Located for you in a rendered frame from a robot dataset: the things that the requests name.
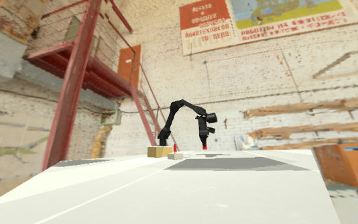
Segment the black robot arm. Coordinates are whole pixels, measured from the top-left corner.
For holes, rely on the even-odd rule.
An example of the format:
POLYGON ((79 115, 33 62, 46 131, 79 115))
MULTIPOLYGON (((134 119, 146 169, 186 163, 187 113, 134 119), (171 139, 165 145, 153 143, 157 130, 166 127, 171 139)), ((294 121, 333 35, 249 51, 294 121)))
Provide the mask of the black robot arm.
MULTIPOLYGON (((193 105, 193 104, 185 101, 184 99, 181 99, 179 101, 174 101, 170 105, 170 114, 168 116, 167 122, 166 122, 165 126, 162 128, 160 134, 158 135, 158 139, 160 139, 160 146, 167 146, 166 140, 168 139, 168 137, 171 133, 170 126, 172 124, 174 116, 175 116, 176 112, 179 110, 179 108, 183 107, 184 105, 186 105, 187 107, 194 110, 197 114, 201 115, 201 116, 195 117, 195 119, 198 120, 198 124, 202 124, 202 123, 206 124, 207 122, 208 123, 216 123, 217 122, 216 113, 208 114, 206 112, 206 110, 203 109, 202 107, 193 105), (203 115, 205 117, 203 117, 203 115)), ((215 133, 215 128, 206 126, 206 130, 209 131, 210 133, 215 133)))

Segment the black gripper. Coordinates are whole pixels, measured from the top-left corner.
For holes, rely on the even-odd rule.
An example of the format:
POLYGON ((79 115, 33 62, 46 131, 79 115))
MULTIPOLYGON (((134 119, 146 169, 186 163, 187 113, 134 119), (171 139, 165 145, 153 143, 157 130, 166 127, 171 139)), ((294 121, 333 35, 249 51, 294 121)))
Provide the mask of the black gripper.
POLYGON ((199 127, 199 138, 203 144, 204 147, 206 147, 206 139, 209 135, 209 131, 206 130, 206 126, 207 124, 202 123, 202 124, 198 124, 199 127))

